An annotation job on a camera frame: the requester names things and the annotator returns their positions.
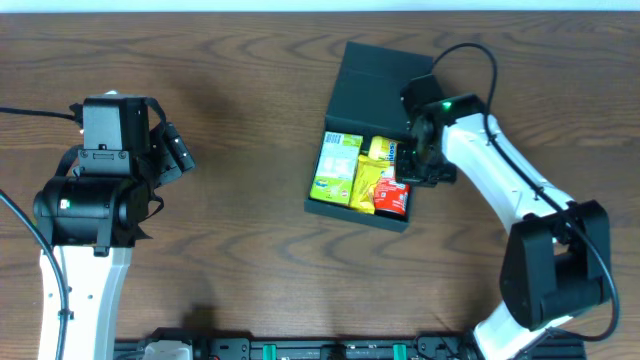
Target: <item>white backdrop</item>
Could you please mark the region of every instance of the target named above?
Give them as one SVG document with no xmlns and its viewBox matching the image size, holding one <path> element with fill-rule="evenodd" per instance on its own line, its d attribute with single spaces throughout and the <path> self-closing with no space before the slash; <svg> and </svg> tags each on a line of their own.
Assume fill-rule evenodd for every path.
<svg viewBox="0 0 640 360">
<path fill-rule="evenodd" d="M 640 0 L 0 0 L 0 12 L 637 10 Z"/>
</svg>

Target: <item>yellow package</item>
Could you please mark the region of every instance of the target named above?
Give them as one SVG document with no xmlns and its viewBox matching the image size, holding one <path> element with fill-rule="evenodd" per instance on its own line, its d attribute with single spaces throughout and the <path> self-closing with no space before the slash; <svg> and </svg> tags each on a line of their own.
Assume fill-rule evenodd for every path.
<svg viewBox="0 0 640 360">
<path fill-rule="evenodd" d="M 385 160 L 373 160 L 366 155 L 358 156 L 358 169 L 356 180 L 351 192 L 349 207 L 367 214 L 376 211 L 373 205 L 373 191 L 380 180 L 380 176 L 389 168 L 390 162 Z"/>
</svg>

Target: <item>green and white package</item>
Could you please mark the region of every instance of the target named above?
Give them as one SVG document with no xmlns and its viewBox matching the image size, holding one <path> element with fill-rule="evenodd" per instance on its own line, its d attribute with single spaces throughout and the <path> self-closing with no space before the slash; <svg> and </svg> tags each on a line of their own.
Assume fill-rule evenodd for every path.
<svg viewBox="0 0 640 360">
<path fill-rule="evenodd" d="M 311 198 L 348 205 L 362 136 L 327 131 L 320 152 Z"/>
</svg>

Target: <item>black box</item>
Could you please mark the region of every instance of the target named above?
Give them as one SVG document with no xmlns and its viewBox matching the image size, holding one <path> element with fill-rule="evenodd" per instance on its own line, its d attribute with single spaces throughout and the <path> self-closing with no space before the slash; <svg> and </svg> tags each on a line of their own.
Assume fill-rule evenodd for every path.
<svg viewBox="0 0 640 360">
<path fill-rule="evenodd" d="M 409 118 L 400 93 L 411 79 L 426 75 L 432 58 L 348 42 L 338 79 L 325 115 L 318 157 L 304 201 L 306 212 L 402 232 L 409 226 L 413 192 L 409 191 L 407 214 L 403 219 L 359 213 L 347 207 L 311 199 L 309 194 L 320 158 L 325 131 L 362 135 L 361 149 L 368 149 L 371 138 L 380 135 L 409 141 Z"/>
</svg>

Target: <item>wooden table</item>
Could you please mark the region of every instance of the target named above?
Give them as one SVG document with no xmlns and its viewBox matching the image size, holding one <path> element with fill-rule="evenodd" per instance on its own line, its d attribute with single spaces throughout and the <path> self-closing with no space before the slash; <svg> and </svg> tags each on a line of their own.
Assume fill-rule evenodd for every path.
<svg viewBox="0 0 640 360">
<path fill-rule="evenodd" d="M 0 105 L 65 111 L 111 89 L 157 98 L 196 171 L 162 188 L 120 302 L 119 338 L 156 327 L 255 336 L 412 336 L 460 331 L 498 304 L 506 235 L 464 176 L 416 193 L 402 233 L 303 212 L 346 41 L 437 55 L 490 46 L 494 113 L 556 186 L 611 218 L 622 297 L 593 359 L 640 356 L 640 15 L 634 13 L 126 14 L 0 16 Z M 485 96 L 473 50 L 438 69 L 448 94 Z M 1 186 L 31 214 L 77 127 L 0 117 Z M 0 207 L 0 352 L 33 359 L 38 248 Z M 573 321 L 604 329 L 609 307 Z"/>
</svg>

